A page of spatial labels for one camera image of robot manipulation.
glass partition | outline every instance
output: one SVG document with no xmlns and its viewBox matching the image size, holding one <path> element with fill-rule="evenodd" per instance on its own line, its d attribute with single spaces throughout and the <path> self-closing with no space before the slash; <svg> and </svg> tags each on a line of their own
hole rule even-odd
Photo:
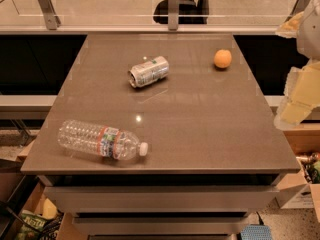
<svg viewBox="0 0 320 240">
<path fill-rule="evenodd" d="M 51 0 L 51 2 L 61 21 L 59 27 L 61 29 L 90 30 L 103 27 L 153 29 L 160 26 L 166 29 L 165 20 L 168 15 L 166 0 Z M 277 26 L 290 15 L 296 0 L 180 0 L 178 2 L 180 24 L 205 29 L 212 26 Z M 159 15 L 161 20 L 159 18 L 156 20 L 154 17 L 157 10 L 161 14 Z M 38 0 L 6 0 L 0 3 L 0 12 L 6 15 L 0 27 L 19 25 L 46 28 Z"/>
</svg>

silver soda can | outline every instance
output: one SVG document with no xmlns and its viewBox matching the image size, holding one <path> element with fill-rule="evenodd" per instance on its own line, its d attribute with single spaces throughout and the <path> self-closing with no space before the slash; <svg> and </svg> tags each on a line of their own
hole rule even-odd
<svg viewBox="0 0 320 240">
<path fill-rule="evenodd" d="M 129 82 L 134 88 L 143 87 L 166 77 L 168 73 L 168 61 L 159 56 L 143 64 L 133 66 L 128 72 Z"/>
</svg>

clear water bottle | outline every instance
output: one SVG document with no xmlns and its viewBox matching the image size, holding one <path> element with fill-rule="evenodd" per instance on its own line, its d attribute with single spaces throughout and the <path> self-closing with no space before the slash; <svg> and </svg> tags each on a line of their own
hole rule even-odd
<svg viewBox="0 0 320 240">
<path fill-rule="evenodd" d="M 76 120 L 68 120 L 62 124 L 58 142 L 65 148 L 116 160 L 145 156 L 148 152 L 148 144 L 140 143 L 132 132 Z"/>
</svg>

black cable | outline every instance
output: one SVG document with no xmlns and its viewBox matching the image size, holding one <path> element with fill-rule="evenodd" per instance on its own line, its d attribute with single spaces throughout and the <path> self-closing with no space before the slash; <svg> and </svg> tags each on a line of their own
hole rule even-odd
<svg viewBox="0 0 320 240">
<path fill-rule="evenodd" d="M 34 228 L 33 226 L 29 225 L 27 222 L 25 222 L 22 218 L 20 218 L 10 207 L 7 203 L 0 201 L 0 205 L 7 211 L 9 212 L 13 217 L 15 217 L 18 221 L 20 221 L 23 225 L 25 225 L 26 227 L 34 230 L 35 232 L 37 232 L 38 234 L 40 234 L 41 236 L 45 236 L 48 237 L 49 239 L 53 239 L 51 236 L 46 235 L 44 232 L 40 231 L 39 229 Z"/>
<path fill-rule="evenodd" d="M 262 218 L 261 218 L 260 214 L 259 214 L 258 212 L 256 212 L 256 213 L 257 213 L 258 218 L 259 218 L 259 225 L 264 226 L 264 222 L 263 222 L 263 220 L 262 220 Z"/>
</svg>

table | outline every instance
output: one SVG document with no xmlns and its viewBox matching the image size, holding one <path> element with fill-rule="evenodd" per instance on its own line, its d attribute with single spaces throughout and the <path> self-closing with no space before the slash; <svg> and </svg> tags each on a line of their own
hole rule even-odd
<svg viewBox="0 0 320 240">
<path fill-rule="evenodd" d="M 219 49 L 232 53 L 225 70 Z M 128 70 L 160 55 L 169 76 L 132 88 Z M 148 155 L 66 150 L 67 119 L 132 131 Z M 240 232 L 299 165 L 231 34 L 110 33 L 88 35 L 22 171 L 89 235 L 204 236 Z"/>
</svg>

